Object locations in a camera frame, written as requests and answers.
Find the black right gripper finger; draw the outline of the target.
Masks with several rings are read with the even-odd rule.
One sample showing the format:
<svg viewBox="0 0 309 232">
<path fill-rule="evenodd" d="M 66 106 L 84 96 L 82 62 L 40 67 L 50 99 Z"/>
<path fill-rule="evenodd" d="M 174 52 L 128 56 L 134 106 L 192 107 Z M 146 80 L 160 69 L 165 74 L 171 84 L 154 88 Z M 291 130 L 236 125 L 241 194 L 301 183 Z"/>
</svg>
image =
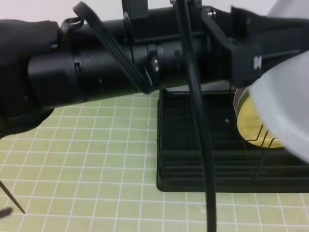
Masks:
<svg viewBox="0 0 309 232">
<path fill-rule="evenodd" d="M 303 53 L 309 49 L 309 21 L 301 18 L 268 17 L 231 8 L 234 37 L 261 46 L 263 55 Z"/>
</svg>

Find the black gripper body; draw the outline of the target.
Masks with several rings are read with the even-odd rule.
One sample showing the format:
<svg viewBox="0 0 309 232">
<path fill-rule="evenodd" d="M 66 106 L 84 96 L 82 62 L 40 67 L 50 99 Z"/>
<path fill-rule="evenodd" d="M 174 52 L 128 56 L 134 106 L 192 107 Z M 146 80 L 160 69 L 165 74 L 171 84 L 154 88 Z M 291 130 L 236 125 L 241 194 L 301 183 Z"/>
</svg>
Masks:
<svg viewBox="0 0 309 232">
<path fill-rule="evenodd" d="M 130 44 L 130 81 L 139 90 L 219 79 L 242 87 L 261 77 L 261 46 L 233 36 L 231 12 L 176 6 L 176 15 L 179 40 Z"/>
</svg>

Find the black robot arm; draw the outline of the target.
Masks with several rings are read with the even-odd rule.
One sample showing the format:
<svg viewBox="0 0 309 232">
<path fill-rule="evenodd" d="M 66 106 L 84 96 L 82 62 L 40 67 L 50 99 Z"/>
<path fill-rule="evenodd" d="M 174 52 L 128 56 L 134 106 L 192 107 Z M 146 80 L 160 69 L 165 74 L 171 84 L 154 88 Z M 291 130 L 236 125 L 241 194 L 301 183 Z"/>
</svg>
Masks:
<svg viewBox="0 0 309 232">
<path fill-rule="evenodd" d="M 185 85 L 181 23 L 191 25 L 202 83 L 249 86 L 309 49 L 307 19 L 189 4 L 188 13 L 161 8 L 102 22 L 121 52 L 116 60 L 93 20 L 67 19 L 67 29 L 54 21 L 0 22 L 1 137 L 36 128 L 57 107 Z"/>
</svg>

